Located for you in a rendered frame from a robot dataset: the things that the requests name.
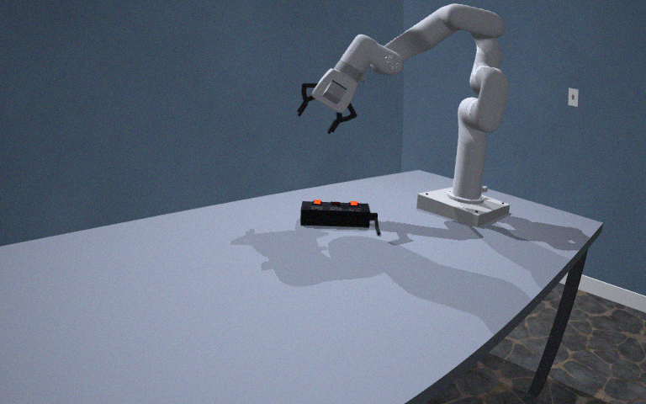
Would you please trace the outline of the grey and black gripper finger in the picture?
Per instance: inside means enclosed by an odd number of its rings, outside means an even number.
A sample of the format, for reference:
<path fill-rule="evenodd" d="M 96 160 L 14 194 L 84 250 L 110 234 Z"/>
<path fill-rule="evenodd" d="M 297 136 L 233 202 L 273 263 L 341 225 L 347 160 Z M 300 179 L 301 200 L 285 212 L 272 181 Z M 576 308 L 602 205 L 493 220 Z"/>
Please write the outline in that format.
<path fill-rule="evenodd" d="M 332 122 L 331 126 L 327 130 L 328 134 L 330 134 L 331 132 L 334 132 L 335 129 L 337 128 L 337 126 L 341 122 L 349 121 L 349 120 L 357 117 L 357 114 L 356 114 L 354 108 L 352 107 L 351 103 L 349 104 L 348 109 L 350 111 L 350 114 L 348 116 L 342 117 L 341 113 L 337 113 L 336 119 Z"/>
<path fill-rule="evenodd" d="M 307 97 L 306 94 L 306 88 L 315 88 L 318 83 L 303 83 L 302 84 L 302 97 L 304 102 L 300 105 L 299 109 L 297 110 L 298 116 L 301 116 L 302 113 L 304 112 L 305 108 L 307 107 L 307 103 L 311 100 L 314 100 L 314 98 L 311 96 Z"/>

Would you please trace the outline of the black power strip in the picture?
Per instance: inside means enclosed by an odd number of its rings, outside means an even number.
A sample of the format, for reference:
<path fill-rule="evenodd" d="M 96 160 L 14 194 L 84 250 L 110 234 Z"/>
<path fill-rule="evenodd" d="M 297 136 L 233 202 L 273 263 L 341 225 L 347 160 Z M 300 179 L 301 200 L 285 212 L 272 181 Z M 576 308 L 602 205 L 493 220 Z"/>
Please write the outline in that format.
<path fill-rule="evenodd" d="M 357 201 L 349 203 L 303 201 L 300 214 L 302 226 L 348 226 L 369 228 L 370 221 L 375 221 L 375 228 L 380 235 L 378 213 L 370 213 L 368 204 Z"/>

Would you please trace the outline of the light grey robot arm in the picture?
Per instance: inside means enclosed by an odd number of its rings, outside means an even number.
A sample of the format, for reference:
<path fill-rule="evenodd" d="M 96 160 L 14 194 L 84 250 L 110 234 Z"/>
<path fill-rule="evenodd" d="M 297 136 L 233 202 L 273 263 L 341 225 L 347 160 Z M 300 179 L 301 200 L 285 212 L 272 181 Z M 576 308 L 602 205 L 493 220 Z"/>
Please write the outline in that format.
<path fill-rule="evenodd" d="M 366 81 L 363 74 L 369 65 L 378 74 L 397 75 L 404 61 L 432 49 L 457 30 L 468 31 L 477 46 L 470 86 L 479 98 L 466 98 L 458 107 L 458 149 L 453 189 L 448 190 L 447 196 L 478 205 L 484 202 L 481 193 L 488 191 L 482 186 L 486 133 L 499 127 L 509 94 L 508 79 L 500 70 L 501 49 L 496 38 L 503 34 L 505 25 L 498 14 L 450 4 L 385 46 L 366 35 L 358 35 L 335 68 L 357 82 Z"/>

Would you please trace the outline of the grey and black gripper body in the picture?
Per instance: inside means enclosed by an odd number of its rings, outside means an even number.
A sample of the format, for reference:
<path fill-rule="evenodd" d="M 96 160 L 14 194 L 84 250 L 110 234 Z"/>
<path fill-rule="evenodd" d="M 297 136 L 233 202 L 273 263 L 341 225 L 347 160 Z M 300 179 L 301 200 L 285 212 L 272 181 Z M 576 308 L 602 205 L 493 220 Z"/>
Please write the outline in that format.
<path fill-rule="evenodd" d="M 338 104 L 334 104 L 332 103 L 332 101 L 322 96 L 332 80 L 341 84 L 344 88 L 347 89 L 342 100 Z M 336 68 L 334 69 L 331 68 L 319 81 L 317 86 L 312 91 L 311 95 L 314 99 L 321 102 L 325 106 L 335 110 L 337 113 L 342 114 L 345 112 L 348 105 L 351 103 L 357 91 L 358 85 L 359 84 L 357 84 L 357 81 L 352 77 L 348 76 L 346 73 L 341 72 Z"/>

